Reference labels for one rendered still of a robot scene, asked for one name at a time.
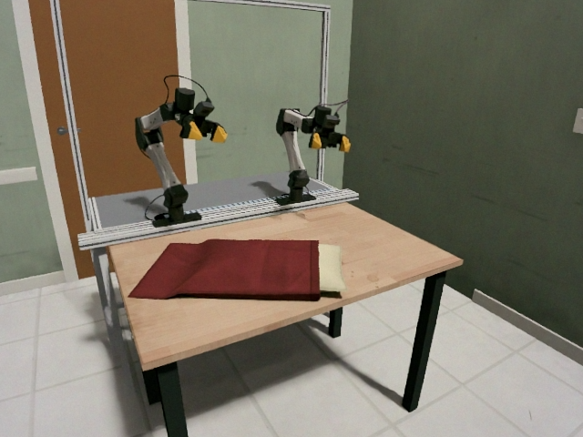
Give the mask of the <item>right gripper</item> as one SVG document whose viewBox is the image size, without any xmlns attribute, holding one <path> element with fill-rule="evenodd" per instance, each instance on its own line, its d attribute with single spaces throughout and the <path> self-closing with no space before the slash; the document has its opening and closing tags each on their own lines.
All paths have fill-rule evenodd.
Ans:
<svg viewBox="0 0 583 437">
<path fill-rule="evenodd" d="M 207 137 L 207 133 L 209 133 L 211 134 L 210 141 L 224 143 L 227 133 L 218 122 L 208 121 L 207 119 L 196 120 L 195 117 L 191 118 L 192 115 L 187 115 L 183 119 L 183 127 L 179 134 L 181 138 L 201 140 L 202 137 Z"/>
</svg>

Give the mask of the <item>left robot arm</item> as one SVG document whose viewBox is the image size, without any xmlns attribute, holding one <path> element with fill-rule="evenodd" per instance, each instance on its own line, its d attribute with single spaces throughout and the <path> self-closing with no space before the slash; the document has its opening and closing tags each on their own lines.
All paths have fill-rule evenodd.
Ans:
<svg viewBox="0 0 583 437">
<path fill-rule="evenodd" d="M 282 137 L 285 144 L 290 163 L 290 179 L 287 184 L 290 188 L 290 196 L 287 198 L 276 198 L 275 201 L 280 206 L 317 199 L 311 194 L 302 195 L 303 187 L 306 187 L 309 183 L 310 177 L 302 163 L 297 142 L 297 132 L 298 129 L 303 133 L 306 132 L 305 134 L 316 133 L 320 129 L 324 132 L 334 132 L 335 125 L 339 125 L 341 120 L 337 119 L 337 117 L 339 118 L 339 114 L 331 116 L 331 113 L 332 109 L 328 107 L 315 107 L 314 117 L 304 117 L 286 108 L 280 110 L 276 123 L 276 131 L 278 134 L 281 134 L 280 137 Z"/>
</svg>

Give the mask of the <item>cream pillow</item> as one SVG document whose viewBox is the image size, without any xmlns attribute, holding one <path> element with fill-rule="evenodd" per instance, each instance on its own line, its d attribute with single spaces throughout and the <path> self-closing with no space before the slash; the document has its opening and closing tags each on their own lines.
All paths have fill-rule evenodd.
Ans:
<svg viewBox="0 0 583 437">
<path fill-rule="evenodd" d="M 342 271 L 342 246 L 319 244 L 320 292 L 348 291 Z"/>
</svg>

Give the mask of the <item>grey slotted aluminium crossbar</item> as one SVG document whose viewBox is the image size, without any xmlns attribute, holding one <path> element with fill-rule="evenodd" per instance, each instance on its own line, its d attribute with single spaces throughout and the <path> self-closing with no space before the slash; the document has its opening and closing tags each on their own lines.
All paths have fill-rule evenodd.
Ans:
<svg viewBox="0 0 583 437">
<path fill-rule="evenodd" d="M 281 214 L 285 212 L 291 212 L 295 210 L 315 208 L 350 200 L 356 200 L 358 199 L 358 197 L 359 197 L 358 193 L 351 191 L 350 189 L 344 189 L 340 193 L 318 196 L 316 197 L 317 198 L 316 200 L 295 203 L 285 206 L 280 206 L 279 204 L 274 203 L 270 205 L 258 206 L 253 208 L 237 209 L 232 211 L 205 215 L 202 216 L 202 219 L 199 220 L 194 220 L 186 223 L 161 228 L 154 228 L 152 224 L 147 226 L 141 226 L 131 229 L 121 229 L 99 234 L 95 234 L 95 232 L 88 232 L 78 234 L 78 242 L 80 250 L 92 249 L 107 245 L 128 242 L 132 240 L 147 239 L 156 236 L 177 233 L 181 231 L 201 229 L 246 219 L 255 219 L 270 215 Z"/>
</svg>

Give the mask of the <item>grey slotted mounting rail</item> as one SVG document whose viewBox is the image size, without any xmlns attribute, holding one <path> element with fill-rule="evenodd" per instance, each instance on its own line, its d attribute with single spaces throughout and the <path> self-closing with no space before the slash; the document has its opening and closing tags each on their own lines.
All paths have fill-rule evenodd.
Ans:
<svg viewBox="0 0 583 437">
<path fill-rule="evenodd" d="M 184 214 L 199 212 L 205 216 L 277 203 L 276 198 L 290 196 L 289 175 L 290 171 L 285 171 L 183 185 L 189 193 L 182 204 Z M 315 197 L 342 192 L 312 177 L 306 187 Z M 163 188 L 155 188 L 89 198 L 95 234 L 152 225 L 153 220 L 168 218 L 163 193 Z"/>
</svg>

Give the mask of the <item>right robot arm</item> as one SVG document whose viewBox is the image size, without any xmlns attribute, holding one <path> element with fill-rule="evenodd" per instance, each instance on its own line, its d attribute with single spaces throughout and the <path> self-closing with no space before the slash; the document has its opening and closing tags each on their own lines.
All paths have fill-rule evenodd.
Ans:
<svg viewBox="0 0 583 437">
<path fill-rule="evenodd" d="M 138 147 L 141 149 L 144 148 L 143 151 L 147 152 L 159 174 L 164 190 L 164 207 L 168 208 L 169 212 L 168 218 L 152 221 L 154 228 L 202 219 L 199 212 L 184 215 L 182 204 L 186 203 L 189 193 L 174 174 L 166 157 L 163 146 L 164 137 L 160 127 L 174 119 L 182 126 L 183 119 L 187 115 L 192 115 L 191 119 L 194 117 L 199 120 L 206 119 L 215 108 L 211 100 L 207 98 L 205 102 L 200 101 L 194 108 L 194 100 L 194 90 L 179 87 L 175 89 L 175 101 L 173 103 L 162 104 L 153 113 L 144 117 L 135 118 Z M 194 110 L 191 114 L 190 110 L 192 109 Z M 149 130 L 149 132 L 143 133 L 143 130 Z"/>
</svg>

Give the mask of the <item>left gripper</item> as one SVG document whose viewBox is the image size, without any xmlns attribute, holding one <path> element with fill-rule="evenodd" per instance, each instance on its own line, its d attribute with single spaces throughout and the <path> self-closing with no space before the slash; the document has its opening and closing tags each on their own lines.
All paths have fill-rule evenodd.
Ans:
<svg viewBox="0 0 583 437">
<path fill-rule="evenodd" d="M 316 133 L 312 132 L 309 148 L 326 149 L 326 147 L 337 147 L 337 144 L 339 144 L 339 151 L 349 152 L 351 143 L 350 139 L 345 134 L 339 132 L 324 132 L 320 129 L 319 131 L 316 131 Z"/>
</svg>

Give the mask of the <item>dark red pillowcase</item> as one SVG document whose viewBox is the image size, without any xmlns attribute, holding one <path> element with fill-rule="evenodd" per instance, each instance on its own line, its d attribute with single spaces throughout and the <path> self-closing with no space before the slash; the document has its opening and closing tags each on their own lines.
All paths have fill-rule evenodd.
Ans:
<svg viewBox="0 0 583 437">
<path fill-rule="evenodd" d="M 127 298 L 319 300 L 319 240 L 169 243 Z"/>
</svg>

